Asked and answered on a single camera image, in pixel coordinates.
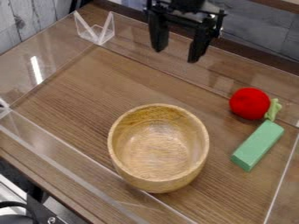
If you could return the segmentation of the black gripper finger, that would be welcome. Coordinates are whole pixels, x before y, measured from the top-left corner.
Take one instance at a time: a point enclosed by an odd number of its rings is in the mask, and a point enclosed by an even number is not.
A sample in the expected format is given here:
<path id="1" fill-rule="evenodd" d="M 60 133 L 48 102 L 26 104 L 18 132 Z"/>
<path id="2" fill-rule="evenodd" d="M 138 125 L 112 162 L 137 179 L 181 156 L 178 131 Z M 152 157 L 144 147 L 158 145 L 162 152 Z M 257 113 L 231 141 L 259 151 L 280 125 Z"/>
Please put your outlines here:
<path id="1" fill-rule="evenodd" d="M 201 22 L 190 21 L 193 38 L 188 52 L 188 62 L 194 63 L 207 52 L 211 41 L 220 35 L 223 16 L 205 17 Z"/>
<path id="2" fill-rule="evenodd" d="M 169 27 L 164 14 L 154 9 L 148 11 L 148 31 L 152 48 L 158 53 L 168 46 Z"/>

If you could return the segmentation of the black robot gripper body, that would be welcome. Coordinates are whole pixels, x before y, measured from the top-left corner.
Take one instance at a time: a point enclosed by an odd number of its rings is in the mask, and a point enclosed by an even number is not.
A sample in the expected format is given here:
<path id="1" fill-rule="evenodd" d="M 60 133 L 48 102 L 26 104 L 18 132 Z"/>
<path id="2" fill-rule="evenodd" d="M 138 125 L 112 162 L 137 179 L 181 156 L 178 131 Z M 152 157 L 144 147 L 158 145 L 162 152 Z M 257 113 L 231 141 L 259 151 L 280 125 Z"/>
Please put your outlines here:
<path id="1" fill-rule="evenodd" d="M 189 28 L 207 25 L 219 31 L 227 16 L 208 0 L 145 0 L 144 12 L 149 30 L 166 29 L 173 23 Z"/>

